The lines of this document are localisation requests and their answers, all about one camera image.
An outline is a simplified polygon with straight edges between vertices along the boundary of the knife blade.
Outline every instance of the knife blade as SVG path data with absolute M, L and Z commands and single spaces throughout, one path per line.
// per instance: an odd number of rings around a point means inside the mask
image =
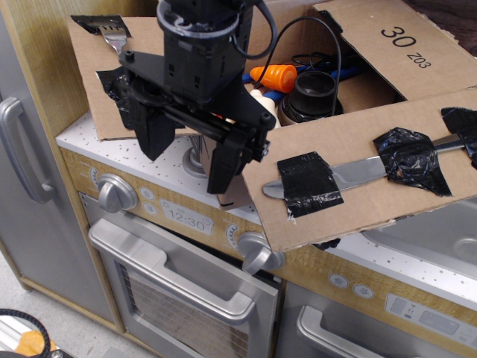
M 438 153 L 453 151 L 463 148 L 464 143 L 457 134 L 445 136 L 432 142 Z M 381 157 L 369 157 L 350 163 L 340 164 L 331 167 L 333 179 L 335 179 L 338 189 L 347 190 L 355 186 L 369 183 L 386 176 L 386 168 L 381 161 Z M 269 198 L 284 199 L 283 182 L 281 179 L 271 181 L 263 186 L 263 193 Z

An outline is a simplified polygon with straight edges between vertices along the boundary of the cardboard flap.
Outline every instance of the cardboard flap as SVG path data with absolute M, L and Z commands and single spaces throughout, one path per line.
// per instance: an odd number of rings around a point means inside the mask
M 310 242 L 325 242 L 476 196 L 477 170 L 463 150 L 439 155 L 452 197 L 438 197 L 432 192 L 383 178 L 343 191 L 344 203 L 341 205 L 288 220 L 285 202 L 267 198 L 262 193 L 263 185 L 279 178 L 279 160 L 311 151 L 319 153 L 331 166 L 372 157 L 377 155 L 373 140 L 395 127 L 421 132 L 432 140 L 448 136 L 450 133 L 440 116 L 443 107 L 477 109 L 477 89 L 390 104 L 271 131 L 269 154 L 261 163 L 247 165 L 243 173 L 272 249 L 287 251 Z
M 127 38 L 123 51 L 162 54 L 164 42 L 157 18 L 126 17 L 123 20 L 133 36 Z M 116 103 L 104 92 L 96 75 L 96 71 L 120 67 L 116 51 L 101 35 L 95 36 L 86 32 L 70 18 L 68 18 L 68 27 L 98 138 L 103 140 L 136 137 L 134 131 L 126 129 L 122 124 Z M 188 128 L 176 130 L 176 135 L 190 133 L 194 131 Z
M 477 62 L 447 33 L 399 0 L 316 4 L 341 36 L 407 99 L 477 84 Z

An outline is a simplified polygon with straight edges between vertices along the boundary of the sink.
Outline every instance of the sink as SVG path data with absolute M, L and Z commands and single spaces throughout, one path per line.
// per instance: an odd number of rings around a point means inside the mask
M 477 198 L 363 234 L 378 245 L 477 279 Z

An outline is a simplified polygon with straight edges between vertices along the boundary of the white speckled countertop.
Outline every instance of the white speckled countertop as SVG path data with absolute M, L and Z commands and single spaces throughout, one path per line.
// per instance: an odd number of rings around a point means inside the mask
M 88 112 L 57 136 L 57 144 L 62 148 L 219 208 L 217 197 L 207 193 L 207 179 L 196 178 L 186 173 L 183 168 L 183 155 L 192 147 L 191 140 L 187 136 L 176 138 L 169 148 L 152 162 L 142 153 L 136 139 L 100 141 L 91 113 Z M 260 218 L 253 205 L 228 212 L 260 224 Z
M 206 179 L 193 177 L 182 167 L 183 155 L 192 147 L 188 137 L 175 139 L 164 154 L 151 162 L 141 152 L 135 139 L 100 142 L 92 117 L 90 113 L 86 113 L 57 137 L 57 144 L 151 183 L 219 207 L 215 195 L 206 192 Z M 253 205 L 228 212 L 260 224 Z M 477 311 L 476 279 L 376 245 L 360 233 L 344 237 L 337 248 L 330 248 L 328 252 Z

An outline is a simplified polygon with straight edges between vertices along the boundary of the floor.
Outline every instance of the floor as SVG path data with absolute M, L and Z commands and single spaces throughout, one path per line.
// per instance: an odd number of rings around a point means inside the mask
M 25 291 L 0 254 L 0 308 L 38 319 L 50 338 L 74 358 L 153 358 L 155 355 L 38 291 Z

